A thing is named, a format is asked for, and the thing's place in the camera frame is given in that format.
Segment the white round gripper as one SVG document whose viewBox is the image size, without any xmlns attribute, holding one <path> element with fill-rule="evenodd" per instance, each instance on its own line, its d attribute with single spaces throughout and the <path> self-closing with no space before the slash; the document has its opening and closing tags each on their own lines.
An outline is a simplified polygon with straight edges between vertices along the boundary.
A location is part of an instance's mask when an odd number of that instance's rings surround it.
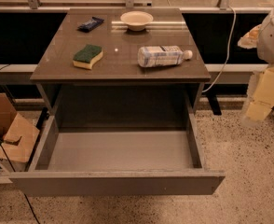
<svg viewBox="0 0 274 224">
<path fill-rule="evenodd" d="M 238 41 L 243 49 L 256 49 L 257 55 L 267 63 L 274 63 L 274 8 L 261 25 L 256 25 Z M 240 121 L 244 126 L 260 124 L 274 107 L 274 65 L 251 75 Z"/>
</svg>

